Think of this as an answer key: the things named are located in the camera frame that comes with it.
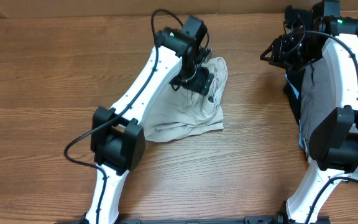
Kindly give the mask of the beige khaki shorts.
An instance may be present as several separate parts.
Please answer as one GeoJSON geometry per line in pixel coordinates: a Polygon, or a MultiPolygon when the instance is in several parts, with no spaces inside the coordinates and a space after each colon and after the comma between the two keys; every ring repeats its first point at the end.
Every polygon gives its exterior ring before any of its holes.
{"type": "Polygon", "coordinates": [[[146,140],[169,142],[224,128],[221,99],[228,77],[226,61],[216,57],[205,66],[213,75],[207,95],[166,86],[144,121],[146,140]]]}

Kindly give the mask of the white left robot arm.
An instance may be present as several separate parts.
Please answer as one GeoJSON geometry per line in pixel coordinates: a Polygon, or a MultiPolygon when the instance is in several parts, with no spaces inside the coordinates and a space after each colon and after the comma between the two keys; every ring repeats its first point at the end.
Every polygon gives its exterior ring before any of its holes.
{"type": "Polygon", "coordinates": [[[126,93],[109,109],[93,114],[90,148],[97,169],[90,209],[82,223],[116,223],[125,179],[145,151],[144,124],[152,105],[166,87],[179,87],[207,95],[213,80],[202,63],[210,49],[202,47],[208,29],[190,16],[179,29],[166,27],[153,33],[147,63],[126,93]]]}

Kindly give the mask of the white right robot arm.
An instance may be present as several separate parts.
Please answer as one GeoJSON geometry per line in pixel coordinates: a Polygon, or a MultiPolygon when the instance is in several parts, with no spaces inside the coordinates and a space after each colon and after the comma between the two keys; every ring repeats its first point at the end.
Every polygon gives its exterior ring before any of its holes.
{"type": "Polygon", "coordinates": [[[319,215],[341,182],[358,184],[358,19],[339,1],[287,6],[284,33],[260,59],[285,70],[288,96],[309,168],[267,223],[328,223],[319,215]]]}

